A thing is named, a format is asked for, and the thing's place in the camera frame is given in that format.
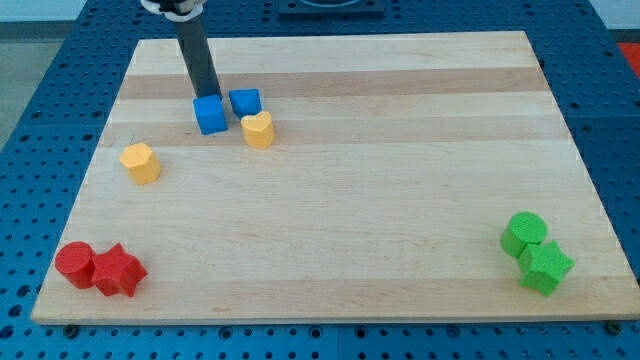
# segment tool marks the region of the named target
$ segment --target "blue pegboard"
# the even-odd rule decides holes
[[[524,30],[640,276],[640,92],[587,0],[385,0],[379,16],[279,20],[211,1],[211,37]],[[640,358],[640,322],[62,327],[29,320],[137,41],[174,37],[135,0],[89,0],[0,155],[0,359]]]

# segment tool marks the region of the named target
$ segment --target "blue cube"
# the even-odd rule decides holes
[[[262,111],[258,89],[238,89],[229,91],[231,107],[238,119],[247,115],[256,115]]]
[[[227,130],[227,119],[224,117],[220,96],[209,95],[193,99],[193,110],[202,135]]]

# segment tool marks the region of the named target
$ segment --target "wood grain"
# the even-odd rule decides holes
[[[640,291],[521,32],[212,39],[225,90],[260,88],[276,140],[199,134],[173,40],[141,41],[60,246],[121,241],[136,296],[49,271],[44,324],[627,319]],[[163,173],[120,168],[143,141]],[[499,238],[531,210],[576,260],[551,297]]]

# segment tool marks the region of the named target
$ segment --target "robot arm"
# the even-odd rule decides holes
[[[218,95],[222,99],[200,17],[205,2],[207,0],[140,0],[145,9],[164,15],[173,23],[196,97]]]

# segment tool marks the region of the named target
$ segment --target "green block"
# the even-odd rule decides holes
[[[500,243],[507,254],[518,258],[527,245],[540,244],[546,237],[544,220],[534,213],[519,212],[509,221]]]
[[[527,245],[518,258],[518,265],[524,273],[520,285],[549,296],[573,268],[575,261],[560,250],[557,242],[552,241],[546,245]]]

